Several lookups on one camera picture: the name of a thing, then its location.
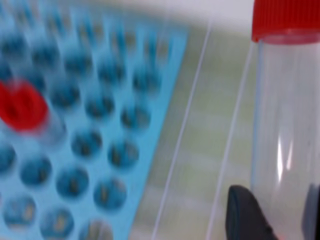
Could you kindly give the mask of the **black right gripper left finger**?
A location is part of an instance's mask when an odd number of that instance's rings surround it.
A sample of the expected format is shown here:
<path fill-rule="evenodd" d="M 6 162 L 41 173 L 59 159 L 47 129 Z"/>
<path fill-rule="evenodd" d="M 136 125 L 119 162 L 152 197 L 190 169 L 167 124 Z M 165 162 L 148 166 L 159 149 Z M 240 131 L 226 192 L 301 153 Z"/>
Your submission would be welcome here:
<path fill-rule="evenodd" d="M 228 240 L 277 239 L 257 199 L 241 185 L 231 185 L 228 189 L 225 234 Z"/>

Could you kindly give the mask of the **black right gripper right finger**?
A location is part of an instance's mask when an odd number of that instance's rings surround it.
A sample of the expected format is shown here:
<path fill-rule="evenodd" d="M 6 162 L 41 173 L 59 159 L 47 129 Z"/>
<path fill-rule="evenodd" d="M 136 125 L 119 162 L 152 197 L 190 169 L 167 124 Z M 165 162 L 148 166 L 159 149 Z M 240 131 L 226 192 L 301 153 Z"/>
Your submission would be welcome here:
<path fill-rule="evenodd" d="M 303 218 L 302 233 L 305 240 L 320 239 L 320 185 L 311 184 L 308 189 Z"/>

